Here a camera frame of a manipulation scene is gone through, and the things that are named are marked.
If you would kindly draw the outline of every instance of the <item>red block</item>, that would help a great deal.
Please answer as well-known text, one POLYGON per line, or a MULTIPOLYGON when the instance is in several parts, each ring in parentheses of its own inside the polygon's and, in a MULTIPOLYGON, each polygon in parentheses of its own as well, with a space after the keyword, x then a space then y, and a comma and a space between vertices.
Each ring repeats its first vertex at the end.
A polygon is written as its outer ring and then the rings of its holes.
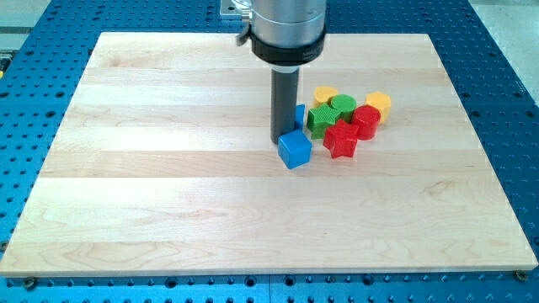
POLYGON ((363 105, 355 109, 354 115, 352 115, 352 124, 360 128, 357 138, 360 140, 372 139, 376 134, 381 117, 380 111, 370 105, 363 105))
POLYGON ((357 145, 359 127, 349 125, 343 120, 337 121, 334 126, 328 127, 323 145, 331 152, 331 158, 353 157, 357 145))

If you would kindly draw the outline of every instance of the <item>green block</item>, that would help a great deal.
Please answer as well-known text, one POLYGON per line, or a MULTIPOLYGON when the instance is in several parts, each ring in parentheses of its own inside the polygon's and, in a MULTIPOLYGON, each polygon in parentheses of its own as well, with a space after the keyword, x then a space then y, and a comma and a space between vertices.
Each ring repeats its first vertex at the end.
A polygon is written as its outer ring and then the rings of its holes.
POLYGON ((340 119, 350 123, 357 103, 349 95, 340 94, 331 99, 331 107, 340 112, 340 119))
POLYGON ((340 117, 337 109, 332 109, 327 104, 322 104, 315 109, 309 109, 307 116, 307 128, 311 130, 311 139, 323 139, 326 136, 326 129, 335 125, 340 117))

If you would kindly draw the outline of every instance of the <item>yellow block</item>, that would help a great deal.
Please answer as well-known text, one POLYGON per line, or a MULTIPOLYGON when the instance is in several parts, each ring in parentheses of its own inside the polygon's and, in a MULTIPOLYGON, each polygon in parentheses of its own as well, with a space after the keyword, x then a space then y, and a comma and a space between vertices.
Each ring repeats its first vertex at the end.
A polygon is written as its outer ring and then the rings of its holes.
POLYGON ((382 92, 369 93, 365 98, 365 103, 380 111, 382 116, 380 124, 386 122, 387 117, 389 117, 389 109, 391 109, 391 97, 389 95, 382 92))
POLYGON ((339 91, 337 88, 332 87, 317 87, 314 89, 314 105, 313 108, 317 108, 322 104, 328 104, 331 102, 331 98, 337 96, 339 91))

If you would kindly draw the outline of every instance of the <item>wood grain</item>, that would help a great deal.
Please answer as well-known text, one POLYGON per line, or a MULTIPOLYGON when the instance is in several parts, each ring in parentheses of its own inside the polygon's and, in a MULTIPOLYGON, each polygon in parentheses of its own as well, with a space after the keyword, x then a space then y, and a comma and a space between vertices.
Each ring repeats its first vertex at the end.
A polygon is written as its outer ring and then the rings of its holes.
POLYGON ((391 117, 355 158, 314 141, 288 170, 270 70, 233 35, 102 34, 0 274, 536 267, 428 36, 330 35, 299 103, 319 85, 389 93, 391 117))

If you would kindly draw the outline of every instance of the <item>red star-shaped block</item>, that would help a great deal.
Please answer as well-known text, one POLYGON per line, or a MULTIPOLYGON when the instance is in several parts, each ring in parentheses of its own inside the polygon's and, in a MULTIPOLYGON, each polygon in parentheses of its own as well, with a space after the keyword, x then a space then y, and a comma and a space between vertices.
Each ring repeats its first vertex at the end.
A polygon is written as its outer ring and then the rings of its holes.
POLYGON ((359 126, 349 125, 342 119, 334 126, 328 127, 323 145, 331 152, 331 158, 353 157, 359 130, 359 126))

